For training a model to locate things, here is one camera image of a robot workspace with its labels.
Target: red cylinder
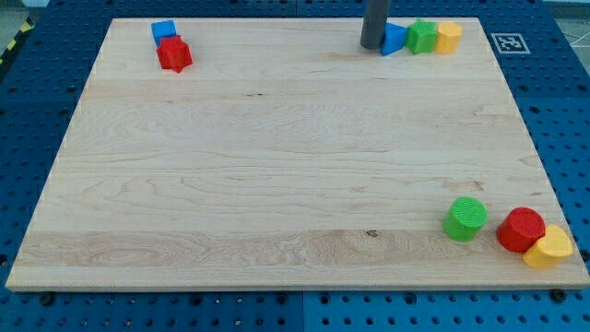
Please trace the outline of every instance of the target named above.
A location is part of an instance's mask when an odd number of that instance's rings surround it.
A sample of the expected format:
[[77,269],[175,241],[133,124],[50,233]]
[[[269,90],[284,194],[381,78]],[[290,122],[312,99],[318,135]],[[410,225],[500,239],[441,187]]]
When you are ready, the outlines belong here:
[[507,250],[523,253],[545,236],[545,221],[528,207],[517,207],[496,231],[500,244]]

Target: wood grain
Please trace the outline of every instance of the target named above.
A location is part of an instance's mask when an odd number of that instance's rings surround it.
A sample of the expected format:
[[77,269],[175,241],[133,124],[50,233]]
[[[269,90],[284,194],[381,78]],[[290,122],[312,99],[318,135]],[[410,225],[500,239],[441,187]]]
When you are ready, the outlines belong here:
[[[159,68],[157,20],[112,22],[11,290],[590,284],[577,251],[538,271],[495,239],[519,206],[570,233],[475,18],[456,54],[388,57],[360,48],[358,18],[180,18],[180,75]],[[459,196],[490,214],[471,243],[442,231]]]

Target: blue pegboard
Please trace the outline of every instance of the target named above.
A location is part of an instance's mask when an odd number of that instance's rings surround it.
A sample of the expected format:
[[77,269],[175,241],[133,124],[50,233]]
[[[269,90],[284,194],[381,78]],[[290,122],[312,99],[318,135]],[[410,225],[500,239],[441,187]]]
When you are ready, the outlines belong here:
[[[590,250],[590,78],[537,0],[393,0],[392,17],[478,17],[574,238]],[[0,85],[0,279],[6,282],[112,18],[361,17],[362,0],[55,0]],[[590,330],[590,292],[15,294],[0,331]]]

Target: black cylinder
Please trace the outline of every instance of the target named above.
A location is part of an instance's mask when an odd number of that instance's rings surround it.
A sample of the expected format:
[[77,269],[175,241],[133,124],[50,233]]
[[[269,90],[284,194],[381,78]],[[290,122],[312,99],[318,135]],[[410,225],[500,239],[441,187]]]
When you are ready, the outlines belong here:
[[385,34],[385,23],[389,16],[391,0],[367,0],[365,18],[362,20],[360,45],[368,50],[381,47]]

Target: yellow and black tape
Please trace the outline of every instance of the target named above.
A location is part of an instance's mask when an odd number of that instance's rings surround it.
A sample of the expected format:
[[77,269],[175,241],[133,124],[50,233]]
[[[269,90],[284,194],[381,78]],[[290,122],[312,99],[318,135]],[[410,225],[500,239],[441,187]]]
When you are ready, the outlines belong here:
[[31,31],[35,25],[32,19],[27,18],[17,32],[15,38],[7,45],[6,49],[0,55],[0,83],[4,80],[8,70],[17,58],[18,53],[25,44],[25,41],[30,36]]

